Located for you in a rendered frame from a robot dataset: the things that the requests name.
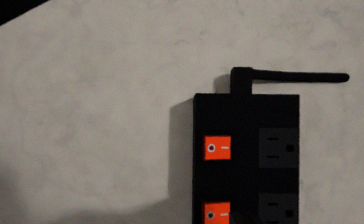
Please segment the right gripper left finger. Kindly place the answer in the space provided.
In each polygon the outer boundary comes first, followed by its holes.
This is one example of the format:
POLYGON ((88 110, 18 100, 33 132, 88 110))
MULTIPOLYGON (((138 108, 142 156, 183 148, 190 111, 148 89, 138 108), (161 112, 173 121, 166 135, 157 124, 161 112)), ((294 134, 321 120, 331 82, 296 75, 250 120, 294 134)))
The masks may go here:
POLYGON ((240 215, 239 212, 229 212, 228 224, 248 224, 248 222, 243 215, 240 215))

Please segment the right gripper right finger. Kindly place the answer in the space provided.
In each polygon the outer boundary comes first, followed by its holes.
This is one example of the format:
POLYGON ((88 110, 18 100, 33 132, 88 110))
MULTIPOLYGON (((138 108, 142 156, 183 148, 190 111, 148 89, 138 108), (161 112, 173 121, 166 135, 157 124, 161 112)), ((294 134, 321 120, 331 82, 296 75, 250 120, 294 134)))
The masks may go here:
POLYGON ((264 224, 256 212, 245 212, 243 215, 248 224, 264 224))

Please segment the black power strip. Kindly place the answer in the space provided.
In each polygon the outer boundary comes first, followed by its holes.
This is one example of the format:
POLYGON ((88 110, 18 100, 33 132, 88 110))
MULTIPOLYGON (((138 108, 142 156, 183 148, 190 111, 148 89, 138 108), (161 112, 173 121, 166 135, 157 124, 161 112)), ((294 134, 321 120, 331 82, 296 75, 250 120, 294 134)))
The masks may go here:
POLYGON ((192 224, 256 212, 299 224, 300 94, 252 94, 252 79, 347 82, 347 73, 233 67, 230 94, 193 97, 192 224))

